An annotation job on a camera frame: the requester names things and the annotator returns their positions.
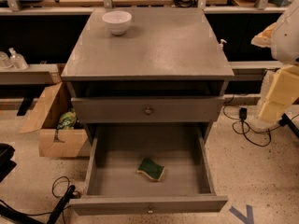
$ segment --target tape mark on floor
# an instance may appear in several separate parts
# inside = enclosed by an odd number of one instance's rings
[[[233,206],[231,207],[230,212],[233,213],[236,217],[238,217],[245,224],[254,224],[252,206],[246,205],[246,210],[247,210],[246,217],[243,214],[241,214],[238,210],[236,210]]]

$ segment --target power adapter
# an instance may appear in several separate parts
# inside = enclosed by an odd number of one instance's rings
[[[247,118],[247,109],[246,108],[240,108],[239,117],[243,121]]]

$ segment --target drawer front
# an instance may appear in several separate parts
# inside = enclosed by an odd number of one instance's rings
[[[165,167],[160,182],[136,169],[143,157]],[[109,124],[93,140],[79,215],[220,212],[200,129],[195,124]]]
[[[216,121],[223,98],[73,98],[82,123]]]

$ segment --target plastic bottle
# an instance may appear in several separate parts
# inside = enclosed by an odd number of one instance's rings
[[[9,49],[9,52],[11,54],[10,60],[15,68],[24,70],[29,67],[23,56],[17,53],[14,48]]]
[[[3,51],[0,51],[0,68],[7,69],[12,66],[10,59],[7,54]]]

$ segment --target white bowl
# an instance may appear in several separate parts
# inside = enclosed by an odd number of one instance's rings
[[[132,15],[126,11],[111,11],[102,19],[113,35],[122,35],[129,29]]]

